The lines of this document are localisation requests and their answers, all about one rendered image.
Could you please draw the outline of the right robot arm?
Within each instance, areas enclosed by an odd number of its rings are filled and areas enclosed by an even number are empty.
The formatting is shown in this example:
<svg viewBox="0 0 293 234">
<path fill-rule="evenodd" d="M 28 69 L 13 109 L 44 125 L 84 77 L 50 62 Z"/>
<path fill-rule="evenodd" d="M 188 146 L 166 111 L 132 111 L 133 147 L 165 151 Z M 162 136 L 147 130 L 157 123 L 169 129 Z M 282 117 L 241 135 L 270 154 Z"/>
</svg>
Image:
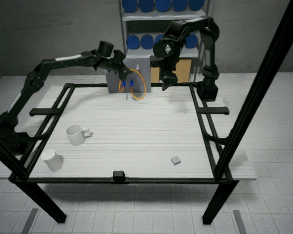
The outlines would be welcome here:
<svg viewBox="0 0 293 234">
<path fill-rule="evenodd" d="M 150 56 L 150 67 L 161 66 L 164 69 L 165 57 L 179 57 L 184 44 L 187 44 L 186 37 L 196 30 L 199 30 L 201 41 L 205 45 L 205 66 L 202 69 L 202 76 L 204 76 L 202 84 L 204 88 L 214 88 L 215 80 L 220 75 L 218 67 L 215 65 L 215 42 L 219 38 L 220 30 L 210 16 L 203 15 L 190 20 L 172 20 L 162 36 L 163 39 L 159 38 L 153 47 L 154 55 Z"/>
</svg>

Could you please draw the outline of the white mug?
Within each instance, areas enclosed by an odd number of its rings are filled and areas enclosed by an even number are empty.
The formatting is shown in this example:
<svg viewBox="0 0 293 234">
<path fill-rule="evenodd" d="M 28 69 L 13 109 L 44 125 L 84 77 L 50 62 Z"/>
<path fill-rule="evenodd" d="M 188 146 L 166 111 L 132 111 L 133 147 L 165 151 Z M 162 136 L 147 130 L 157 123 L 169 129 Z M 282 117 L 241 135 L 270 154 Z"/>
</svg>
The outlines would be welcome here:
<svg viewBox="0 0 293 234">
<path fill-rule="evenodd" d="M 87 133 L 84 134 L 84 131 Z M 65 131 L 70 143 L 74 146 L 81 145 L 85 141 L 86 136 L 90 136 L 89 128 L 83 128 L 79 124 L 72 124 Z"/>
</svg>

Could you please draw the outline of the white cylinder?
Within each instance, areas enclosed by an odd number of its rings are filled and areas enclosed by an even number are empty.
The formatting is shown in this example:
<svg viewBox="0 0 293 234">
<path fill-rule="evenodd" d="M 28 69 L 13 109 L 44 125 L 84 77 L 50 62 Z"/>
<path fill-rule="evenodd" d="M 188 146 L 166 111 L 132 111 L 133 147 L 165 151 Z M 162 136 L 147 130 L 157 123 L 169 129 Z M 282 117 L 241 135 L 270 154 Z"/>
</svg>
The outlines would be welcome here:
<svg viewBox="0 0 293 234">
<path fill-rule="evenodd" d="M 59 171 L 63 166 L 62 161 L 53 149 L 49 149 L 43 152 L 41 158 L 52 172 Z"/>
</svg>

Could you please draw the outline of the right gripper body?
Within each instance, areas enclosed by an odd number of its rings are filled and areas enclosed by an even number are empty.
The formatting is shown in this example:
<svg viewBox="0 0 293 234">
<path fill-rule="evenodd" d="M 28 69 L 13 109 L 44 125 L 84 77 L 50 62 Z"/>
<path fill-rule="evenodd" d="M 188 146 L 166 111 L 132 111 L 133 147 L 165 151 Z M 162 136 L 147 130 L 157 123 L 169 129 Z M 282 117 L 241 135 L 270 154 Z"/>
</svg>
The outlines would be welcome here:
<svg viewBox="0 0 293 234">
<path fill-rule="evenodd" d="M 162 81 L 166 83 L 176 84 L 178 79 L 175 73 L 172 73 L 172 71 L 176 71 L 176 64 L 179 62 L 179 57 L 165 57 L 165 67 L 164 70 L 166 72 L 162 73 Z"/>
</svg>

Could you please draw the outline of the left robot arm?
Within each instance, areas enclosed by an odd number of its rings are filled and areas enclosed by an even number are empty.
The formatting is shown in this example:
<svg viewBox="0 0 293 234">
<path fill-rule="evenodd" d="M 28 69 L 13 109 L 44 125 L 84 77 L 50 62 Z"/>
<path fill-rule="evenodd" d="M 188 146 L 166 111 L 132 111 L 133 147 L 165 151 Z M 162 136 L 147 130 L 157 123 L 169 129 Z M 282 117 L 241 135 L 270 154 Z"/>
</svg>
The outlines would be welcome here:
<svg viewBox="0 0 293 234">
<path fill-rule="evenodd" d="M 101 40 L 98 50 L 85 51 L 70 57 L 43 59 L 33 71 L 27 74 L 24 87 L 9 109 L 0 115 L 0 137 L 4 139 L 20 138 L 21 134 L 14 131 L 14 128 L 18 125 L 18 114 L 31 96 L 44 86 L 51 70 L 73 66 L 93 67 L 95 71 L 97 71 L 97 68 L 106 70 L 109 66 L 108 58 L 111 56 L 113 48 L 113 44 Z M 114 64 L 121 66 L 121 62 L 126 58 L 125 54 L 120 50 L 114 50 L 113 53 L 114 57 L 110 59 Z"/>
</svg>

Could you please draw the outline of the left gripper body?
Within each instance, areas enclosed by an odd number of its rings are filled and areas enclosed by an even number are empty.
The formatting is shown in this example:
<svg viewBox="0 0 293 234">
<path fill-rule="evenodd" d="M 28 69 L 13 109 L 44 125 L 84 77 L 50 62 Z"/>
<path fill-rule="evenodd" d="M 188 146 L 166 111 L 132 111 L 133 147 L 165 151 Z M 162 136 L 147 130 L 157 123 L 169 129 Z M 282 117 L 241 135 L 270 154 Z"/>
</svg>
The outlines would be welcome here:
<svg viewBox="0 0 293 234">
<path fill-rule="evenodd" d="M 109 66 L 107 68 L 107 71 L 108 72 L 112 71 L 115 74 L 119 73 L 118 76 L 119 76 L 120 80 L 123 82 L 125 82 L 128 74 L 129 74 L 129 71 L 125 67 L 123 67 L 122 65 L 120 67 L 120 66 L 114 64 L 112 59 L 109 59 Z"/>
</svg>

